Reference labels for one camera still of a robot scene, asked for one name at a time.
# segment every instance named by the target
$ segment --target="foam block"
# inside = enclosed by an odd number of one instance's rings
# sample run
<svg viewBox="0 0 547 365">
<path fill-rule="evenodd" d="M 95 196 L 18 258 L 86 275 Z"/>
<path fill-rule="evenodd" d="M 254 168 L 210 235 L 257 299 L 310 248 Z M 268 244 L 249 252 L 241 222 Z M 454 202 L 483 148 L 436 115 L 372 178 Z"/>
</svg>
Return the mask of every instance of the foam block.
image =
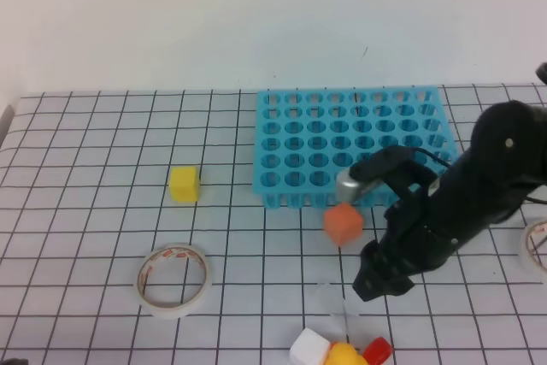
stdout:
<svg viewBox="0 0 547 365">
<path fill-rule="evenodd" d="M 347 203 L 328 209 L 323 217 L 325 232 L 338 247 L 359 238 L 363 225 L 362 216 Z"/>
<path fill-rule="evenodd" d="M 175 167 L 169 179 L 171 198 L 180 203 L 195 203 L 199 197 L 197 167 Z"/>
<path fill-rule="evenodd" d="M 304 328 L 291 347 L 289 359 L 292 365 L 322 365 L 330 348 L 327 339 Z"/>
</svg>

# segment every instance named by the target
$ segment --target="white wall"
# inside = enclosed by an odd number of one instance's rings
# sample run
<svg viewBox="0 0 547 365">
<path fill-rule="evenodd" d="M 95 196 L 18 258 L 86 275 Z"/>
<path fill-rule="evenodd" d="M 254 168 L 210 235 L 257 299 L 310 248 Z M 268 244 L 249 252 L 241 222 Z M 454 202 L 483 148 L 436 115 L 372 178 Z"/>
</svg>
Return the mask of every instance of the white wall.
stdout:
<svg viewBox="0 0 547 365">
<path fill-rule="evenodd" d="M 534 81 L 546 27 L 545 0 L 0 0 L 0 89 Z"/>
</svg>

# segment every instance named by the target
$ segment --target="orange cube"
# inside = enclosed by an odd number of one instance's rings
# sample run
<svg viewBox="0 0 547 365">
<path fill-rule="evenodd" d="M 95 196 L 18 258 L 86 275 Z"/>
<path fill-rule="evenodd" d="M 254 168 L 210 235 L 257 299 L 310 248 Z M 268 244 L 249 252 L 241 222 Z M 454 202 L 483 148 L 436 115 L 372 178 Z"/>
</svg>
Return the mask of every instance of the orange cube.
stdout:
<svg viewBox="0 0 547 365">
<path fill-rule="evenodd" d="M 325 211 L 323 228 L 338 247 L 362 234 L 364 219 L 347 203 L 341 203 Z"/>
</svg>

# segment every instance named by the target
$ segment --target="yellow toy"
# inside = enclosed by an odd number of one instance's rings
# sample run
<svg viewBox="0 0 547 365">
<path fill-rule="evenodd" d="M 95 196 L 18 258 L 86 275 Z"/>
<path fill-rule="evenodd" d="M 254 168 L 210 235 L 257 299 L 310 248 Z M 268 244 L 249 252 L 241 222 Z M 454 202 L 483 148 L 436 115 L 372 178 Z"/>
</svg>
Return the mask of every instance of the yellow toy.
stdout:
<svg viewBox="0 0 547 365">
<path fill-rule="evenodd" d="M 199 197 L 197 167 L 175 167 L 169 179 L 171 198 L 179 203 L 195 203 Z"/>
<path fill-rule="evenodd" d="M 350 344 L 337 342 L 329 350 L 324 365 L 368 365 L 368 362 Z"/>
</svg>

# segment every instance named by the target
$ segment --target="grid paper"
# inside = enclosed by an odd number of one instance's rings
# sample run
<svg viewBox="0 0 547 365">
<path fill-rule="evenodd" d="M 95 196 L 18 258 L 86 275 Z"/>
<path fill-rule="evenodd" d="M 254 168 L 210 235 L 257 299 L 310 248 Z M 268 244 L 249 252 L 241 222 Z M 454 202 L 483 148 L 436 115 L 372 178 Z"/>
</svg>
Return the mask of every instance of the grid paper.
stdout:
<svg viewBox="0 0 547 365">
<path fill-rule="evenodd" d="M 547 87 L 533 84 L 439 91 L 462 150 L 490 105 L 547 102 Z M 359 347 L 384 336 L 398 365 L 547 363 L 544 294 L 517 256 L 521 229 L 544 206 L 525 203 L 415 276 L 406 295 L 363 303 L 351 283 L 362 246 L 384 234 L 385 209 L 364 209 L 362 237 L 341 249 L 320 210 L 265 210 L 251 191 L 255 106 L 253 91 L 23 97 L 0 150 L 0 357 L 285 365 L 306 326 Z M 202 181 L 186 206 L 166 191 L 169 167 L 185 164 L 200 165 Z M 206 253 L 213 287 L 195 314 L 157 320 L 138 306 L 133 277 L 143 256 L 172 242 Z M 194 268 L 168 267 L 147 295 L 186 300 L 199 285 Z M 349 335 L 316 305 L 320 282 L 359 310 Z"/>
</svg>

